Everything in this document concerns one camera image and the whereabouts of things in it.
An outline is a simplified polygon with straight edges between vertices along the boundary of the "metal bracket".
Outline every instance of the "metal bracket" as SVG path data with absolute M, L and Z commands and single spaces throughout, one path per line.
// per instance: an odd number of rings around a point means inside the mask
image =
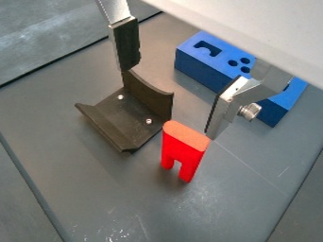
M 95 106 L 76 104 L 119 151 L 135 151 L 172 118 L 173 93 L 152 87 L 135 73 L 123 73 L 124 87 Z
M 253 103 L 280 93 L 288 85 L 292 75 L 256 59 L 251 69 L 252 79 L 236 77 L 217 94 L 209 113 L 205 134 L 216 139 L 236 115 L 251 121 L 261 107 Z

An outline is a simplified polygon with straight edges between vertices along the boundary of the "gray bolt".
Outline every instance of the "gray bolt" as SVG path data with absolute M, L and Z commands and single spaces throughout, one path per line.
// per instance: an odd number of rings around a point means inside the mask
M 251 103 L 240 108 L 237 115 L 251 122 L 257 116 L 260 110 L 261 106 L 256 103 Z
M 151 125 L 151 123 L 152 123 L 152 120 L 148 118 L 147 119 L 147 125 Z

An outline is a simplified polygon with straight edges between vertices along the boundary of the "slot in red block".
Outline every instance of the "slot in red block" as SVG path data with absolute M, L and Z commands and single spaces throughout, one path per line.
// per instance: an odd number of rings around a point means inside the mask
M 176 121 L 163 126 L 161 166 L 173 168 L 173 161 L 181 162 L 179 178 L 189 182 L 209 145 L 209 138 Z

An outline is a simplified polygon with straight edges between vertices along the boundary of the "white surface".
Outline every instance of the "white surface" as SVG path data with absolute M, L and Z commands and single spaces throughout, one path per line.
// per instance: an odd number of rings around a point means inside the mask
M 143 1 L 323 89 L 323 1 Z

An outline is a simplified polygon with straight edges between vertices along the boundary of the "silver metal plate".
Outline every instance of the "silver metal plate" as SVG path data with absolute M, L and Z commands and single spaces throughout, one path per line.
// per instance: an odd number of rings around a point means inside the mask
M 103 17 L 109 24 L 115 24 L 131 16 L 127 0 L 108 1 L 95 0 Z

